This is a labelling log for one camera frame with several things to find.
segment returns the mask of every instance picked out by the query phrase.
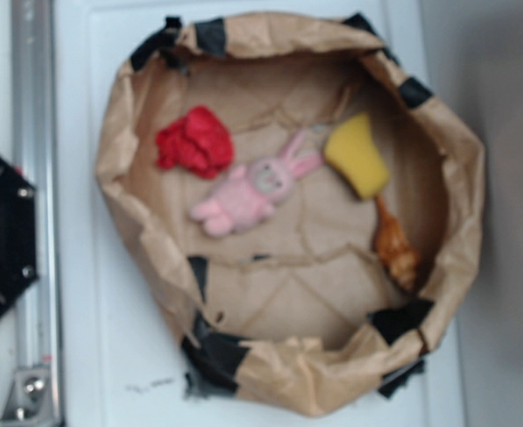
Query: black object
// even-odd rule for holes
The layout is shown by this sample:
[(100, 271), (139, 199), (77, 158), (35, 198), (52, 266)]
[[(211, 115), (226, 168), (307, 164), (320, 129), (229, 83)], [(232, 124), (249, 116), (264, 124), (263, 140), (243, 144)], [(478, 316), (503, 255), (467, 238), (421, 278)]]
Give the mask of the black object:
[(416, 362), (402, 367), (401, 369), (386, 374), (383, 378), (386, 383), (382, 385), (378, 392), (385, 398), (391, 398), (394, 392), (400, 387), (406, 385), (407, 380), (414, 374), (423, 374), (425, 372), (425, 360)]
[(35, 279), (35, 189), (0, 158), (0, 318)]
[(433, 96), (433, 93), (418, 80), (409, 77), (398, 88), (400, 97), (409, 109), (416, 109)]
[(254, 262), (263, 261), (263, 260), (268, 260), (269, 258), (271, 258), (271, 255), (269, 255), (269, 254), (256, 254), (252, 257), (252, 261), (254, 261)]
[(411, 301), (400, 309), (379, 310), (369, 314), (368, 319), (384, 340), (392, 345), (400, 336), (417, 329), (433, 307), (433, 302), (424, 299)]
[(194, 277), (197, 279), (198, 288), (202, 295), (202, 301), (206, 302), (206, 281), (208, 278), (208, 259), (204, 256), (190, 256), (189, 257), (190, 268), (194, 273)]
[(217, 58), (226, 55), (226, 28), (222, 18), (197, 22), (194, 27), (197, 32), (197, 46), (201, 51)]
[[(366, 31), (372, 34), (373, 36), (377, 36), (378, 38), (380, 38), (372, 24), (362, 15), (362, 13), (357, 13), (356, 15), (353, 15), (350, 18), (344, 20), (342, 23), (355, 29), (362, 29), (363, 31)], [(392, 53), (390, 48), (384, 47), (382, 51), (388, 59), (393, 60), (398, 65), (400, 65), (398, 58), (396, 57), (396, 55), (394, 55), (394, 53)]]
[(140, 71), (155, 51), (160, 51), (171, 68), (179, 66), (178, 60), (170, 53), (179, 37), (182, 28), (181, 19), (167, 16), (165, 26), (152, 34), (131, 55), (131, 65), (134, 71)]
[(193, 368), (186, 376), (188, 394), (233, 396), (237, 390), (234, 375), (249, 351), (239, 345), (244, 339), (213, 332), (200, 313), (195, 320), (194, 334), (200, 348), (195, 347), (187, 337), (181, 346)]

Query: pink bunny plush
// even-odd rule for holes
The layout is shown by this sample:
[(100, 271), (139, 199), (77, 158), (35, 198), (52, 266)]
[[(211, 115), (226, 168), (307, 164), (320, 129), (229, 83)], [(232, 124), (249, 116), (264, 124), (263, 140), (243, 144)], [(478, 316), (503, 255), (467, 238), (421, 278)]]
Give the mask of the pink bunny plush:
[(205, 233), (215, 238), (247, 230), (269, 218), (276, 204), (291, 194), (295, 180), (323, 164), (316, 151), (294, 157), (303, 138), (304, 131), (299, 131), (277, 157), (234, 166), (210, 197), (190, 210), (190, 218), (202, 222)]

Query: yellow sponge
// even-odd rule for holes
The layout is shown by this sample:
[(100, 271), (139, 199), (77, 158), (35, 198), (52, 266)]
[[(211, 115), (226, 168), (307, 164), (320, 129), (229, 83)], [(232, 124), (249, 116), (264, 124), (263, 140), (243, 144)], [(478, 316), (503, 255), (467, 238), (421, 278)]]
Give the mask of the yellow sponge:
[(325, 159), (363, 199), (374, 197), (390, 180), (390, 171), (372, 141), (367, 113), (350, 118), (331, 133)]

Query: red toy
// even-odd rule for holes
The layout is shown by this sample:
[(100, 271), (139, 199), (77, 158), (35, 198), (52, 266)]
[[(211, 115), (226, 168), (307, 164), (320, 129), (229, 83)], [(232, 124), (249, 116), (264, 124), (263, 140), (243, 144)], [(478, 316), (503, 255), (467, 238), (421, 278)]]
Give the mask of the red toy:
[(159, 167), (168, 170), (180, 165), (208, 180), (225, 170), (234, 158), (228, 129), (205, 106), (191, 109), (159, 132), (156, 143)]

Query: paper bag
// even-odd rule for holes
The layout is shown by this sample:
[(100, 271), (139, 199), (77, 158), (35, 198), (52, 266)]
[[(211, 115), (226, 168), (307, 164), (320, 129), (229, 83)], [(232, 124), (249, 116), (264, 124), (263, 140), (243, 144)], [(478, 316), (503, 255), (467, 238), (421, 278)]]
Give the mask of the paper bag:
[[(415, 296), (372, 248), (373, 202), (332, 168), (299, 181), (269, 221), (209, 238), (189, 219), (213, 186), (157, 167), (157, 133), (197, 105), (229, 128), (235, 161), (273, 155), (300, 127), (322, 149), (367, 112), (390, 168), (383, 191), (422, 255)], [(435, 350), (478, 270), (483, 149), (397, 63), (360, 15), (167, 19), (117, 73), (97, 177), (109, 210), (189, 358), (191, 389), (324, 415), (390, 395)]]

